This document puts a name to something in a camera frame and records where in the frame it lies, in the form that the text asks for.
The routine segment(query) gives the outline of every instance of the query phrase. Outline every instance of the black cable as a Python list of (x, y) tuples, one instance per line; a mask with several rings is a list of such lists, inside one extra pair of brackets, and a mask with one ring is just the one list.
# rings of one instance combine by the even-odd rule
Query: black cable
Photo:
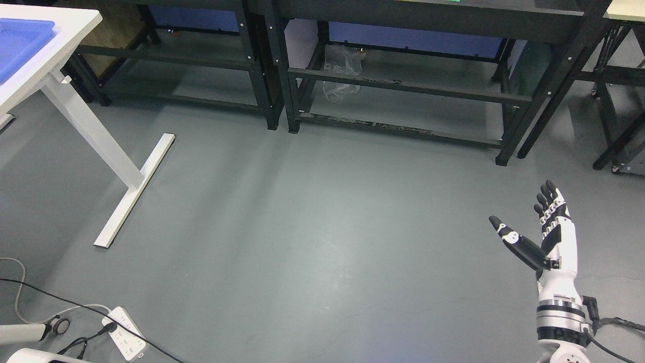
[(636, 329), (636, 330), (640, 330), (640, 331), (645, 332), (645, 326), (642, 326), (642, 325), (634, 323), (634, 322), (630, 322), (629, 320), (625, 320), (625, 319), (619, 318), (617, 316), (615, 318), (602, 318), (600, 320), (598, 328), (601, 328), (601, 327), (603, 327), (605, 325), (609, 325), (609, 324), (616, 324), (616, 325), (620, 325), (620, 326), (624, 326), (624, 327), (630, 327), (632, 329)]
[(78, 354), (78, 356), (76, 356), (76, 359), (83, 359), (83, 356), (85, 355), (85, 350), (86, 349), (87, 349), (87, 340), (85, 340), (83, 342), (83, 348), (81, 349), (81, 352)]
[(67, 345), (67, 346), (66, 346), (66, 347), (64, 347), (63, 349), (59, 350), (56, 354), (63, 355), (63, 354), (65, 354), (65, 353), (66, 353), (66, 352), (67, 352), (71, 347), (75, 346), (76, 344), (80, 344), (80, 343), (82, 343), (83, 341), (87, 341), (87, 340), (89, 340), (89, 339), (87, 339), (86, 337), (76, 338), (76, 339), (74, 339), (71, 343), (69, 343), (69, 345)]
[(163, 353), (164, 355), (166, 355), (168, 358), (170, 358), (170, 359), (172, 359), (172, 360), (174, 360), (174, 361), (176, 361), (176, 362), (178, 362), (178, 363), (184, 363), (184, 361), (179, 360), (178, 358), (175, 358), (172, 354), (170, 354), (170, 353), (168, 353), (167, 351), (165, 351), (165, 350), (161, 349), (159, 346), (157, 346), (157, 345), (156, 345), (156, 344), (154, 344), (153, 342), (150, 342), (149, 340), (145, 339), (145, 338), (144, 338), (144, 337), (142, 337), (141, 335), (138, 335), (137, 333), (135, 333), (135, 332), (131, 331), (131, 330), (130, 330), (130, 329), (128, 329), (127, 327), (124, 327), (121, 323), (119, 323), (118, 321), (114, 320), (111, 316), (108, 316), (106, 313), (104, 313), (104, 312), (102, 312), (102, 311), (98, 311), (98, 310), (93, 309), (93, 308), (91, 308), (91, 307), (89, 307), (89, 306), (81, 305), (81, 304), (79, 304), (79, 303), (77, 303), (77, 302), (73, 302), (73, 301), (71, 301), (71, 300), (67, 300), (67, 299), (61, 298), (61, 297), (56, 296), (56, 295), (54, 295), (54, 294), (48, 293), (47, 291), (43, 291), (43, 290), (39, 289), (38, 287), (36, 287), (36, 286), (34, 286), (34, 285), (27, 284), (27, 283), (26, 283), (26, 282), (24, 282), (24, 281), (12, 280), (12, 279), (10, 279), (10, 278), (0, 278), (0, 281), (7, 281), (7, 282), (13, 282), (13, 283), (16, 283), (16, 284), (21, 284), (21, 285), (24, 285), (24, 286), (29, 287), (30, 289), (34, 289), (34, 290), (38, 291), (39, 293), (42, 293), (42, 294), (45, 294), (45, 295), (47, 295), (47, 296), (51, 296), (51, 297), (53, 297), (53, 298), (56, 298), (56, 299), (58, 299), (58, 300), (60, 300), (60, 301), (64, 301), (64, 302), (67, 302), (67, 303), (69, 303), (69, 304), (73, 304), (73, 305), (76, 305), (76, 306), (82, 307), (83, 309), (91, 310), (91, 311), (93, 311), (94, 313), (97, 313), (97, 314), (99, 314), (99, 315), (103, 315), (103, 316), (105, 316), (106, 318), (110, 319), (111, 321), (115, 322), (118, 326), (120, 326), (120, 327), (122, 327), (123, 329), (125, 329), (125, 331), (127, 331), (128, 333), (130, 333), (130, 334), (134, 335), (135, 337), (137, 337), (137, 338), (139, 338), (139, 339), (143, 340), (144, 342), (148, 343), (149, 345), (151, 345), (152, 347), (154, 347), (156, 350), (158, 350), (158, 351), (160, 351), (161, 353)]
[(604, 350), (605, 352), (607, 352), (607, 354), (612, 355), (612, 356), (614, 356), (614, 357), (616, 357), (616, 358), (618, 358), (618, 359), (622, 360), (623, 362), (627, 362), (627, 363), (636, 363), (636, 362), (634, 362), (633, 360), (627, 359), (627, 358), (623, 357), (622, 355), (620, 355), (620, 354), (618, 354), (618, 353), (614, 353), (614, 352), (612, 352), (612, 351), (611, 351), (611, 350), (609, 350), (608, 348), (604, 347), (602, 344), (598, 343), (598, 341), (597, 341), (597, 340), (595, 340), (595, 339), (591, 336), (591, 334), (589, 334), (589, 329), (586, 329), (586, 328), (585, 328), (585, 329), (584, 329), (584, 334), (585, 334), (585, 335), (587, 336), (587, 338), (588, 338), (590, 341), (592, 341), (595, 345), (597, 345), (599, 348), (601, 348), (602, 350)]
[(105, 334), (105, 333), (107, 333), (107, 332), (109, 332), (109, 331), (113, 330), (114, 328), (116, 328), (116, 326), (117, 326), (117, 324), (114, 324), (113, 322), (111, 322), (111, 323), (109, 323), (109, 324), (105, 325), (101, 330), (99, 330), (99, 332), (98, 332), (98, 333), (96, 333), (96, 334), (92, 335), (92, 336), (91, 336), (91, 337), (89, 337), (89, 338), (86, 338), (86, 337), (76, 338), (76, 339), (74, 339), (74, 341), (73, 341), (73, 342), (69, 343), (69, 345), (67, 345), (66, 347), (64, 347), (63, 349), (61, 349), (61, 350), (60, 350), (58, 353), (56, 353), (56, 354), (65, 354), (65, 352), (67, 352), (71, 347), (77, 346), (77, 345), (79, 345), (79, 344), (81, 344), (81, 343), (85, 343), (85, 342), (87, 342), (88, 340), (92, 340), (92, 339), (94, 339), (94, 338), (98, 337), (99, 335), (103, 335), (103, 334)]

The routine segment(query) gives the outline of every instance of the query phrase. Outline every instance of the white table leg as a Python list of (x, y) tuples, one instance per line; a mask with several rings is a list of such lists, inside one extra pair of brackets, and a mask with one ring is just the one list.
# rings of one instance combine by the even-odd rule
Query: white table leg
[(128, 188), (141, 185), (143, 175), (139, 169), (114, 141), (112, 135), (76, 93), (61, 71), (47, 73), (42, 90)]
[(47, 98), (52, 101), (90, 146), (119, 176), (123, 183), (128, 186), (128, 191), (94, 242), (96, 246), (108, 248), (128, 214), (130, 214), (132, 207), (139, 199), (143, 189), (148, 185), (152, 174), (157, 170), (157, 166), (166, 155), (175, 139), (175, 135), (163, 134), (143, 168), (139, 170), (69, 84), (69, 79), (65, 78), (60, 71), (52, 71), (47, 74), (43, 80), (42, 90)]

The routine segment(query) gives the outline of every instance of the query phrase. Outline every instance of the blue wall panel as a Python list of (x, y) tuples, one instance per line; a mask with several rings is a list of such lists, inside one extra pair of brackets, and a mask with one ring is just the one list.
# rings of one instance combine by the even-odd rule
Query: blue wall panel
[(150, 6), (158, 25), (185, 26), (210, 30), (237, 32), (235, 13), (224, 10), (179, 8), (175, 6)]
[(329, 23), (329, 36), (332, 41), (488, 58), (495, 57), (502, 41), (496, 37), (348, 23)]

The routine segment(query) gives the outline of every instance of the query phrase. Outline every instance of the robotic hand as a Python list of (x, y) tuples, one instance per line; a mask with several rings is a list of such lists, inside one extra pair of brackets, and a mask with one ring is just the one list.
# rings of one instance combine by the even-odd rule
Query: robotic hand
[(582, 305), (594, 323), (594, 298), (581, 298), (573, 285), (578, 272), (575, 226), (560, 190), (548, 180), (533, 208), (542, 226), (542, 245), (515, 232), (496, 216), (488, 219), (504, 245), (536, 271), (538, 307), (537, 339), (545, 352), (538, 363), (590, 363), (584, 352), (590, 327)]

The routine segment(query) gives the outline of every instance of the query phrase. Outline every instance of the plastic bag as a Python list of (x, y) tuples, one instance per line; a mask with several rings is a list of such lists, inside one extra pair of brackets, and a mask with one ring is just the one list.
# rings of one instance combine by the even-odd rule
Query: plastic bag
[[(361, 60), (365, 58), (365, 51), (346, 47), (344, 45), (327, 45), (324, 49), (325, 72), (351, 74), (358, 76), (362, 72)], [(331, 103), (336, 103), (348, 94), (356, 94), (361, 89), (358, 85), (345, 85), (343, 83), (322, 83), (322, 91)]]

